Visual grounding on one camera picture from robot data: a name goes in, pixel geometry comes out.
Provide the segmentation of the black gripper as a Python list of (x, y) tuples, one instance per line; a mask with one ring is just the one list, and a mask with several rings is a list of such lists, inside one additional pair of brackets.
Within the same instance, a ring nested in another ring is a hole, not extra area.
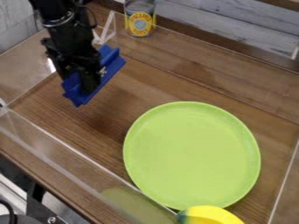
[(60, 78), (65, 80), (79, 69), (81, 91), (89, 94), (101, 82), (100, 54), (92, 45), (92, 28), (77, 21), (43, 25), (49, 37), (41, 40), (41, 44)]

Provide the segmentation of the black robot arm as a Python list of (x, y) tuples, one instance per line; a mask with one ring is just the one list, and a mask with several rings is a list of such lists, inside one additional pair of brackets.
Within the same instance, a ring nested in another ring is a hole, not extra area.
[(100, 84), (103, 67), (101, 55), (92, 45), (96, 16), (80, 0), (28, 1), (49, 33), (41, 45), (56, 71), (64, 81), (77, 72), (81, 92), (89, 94)]

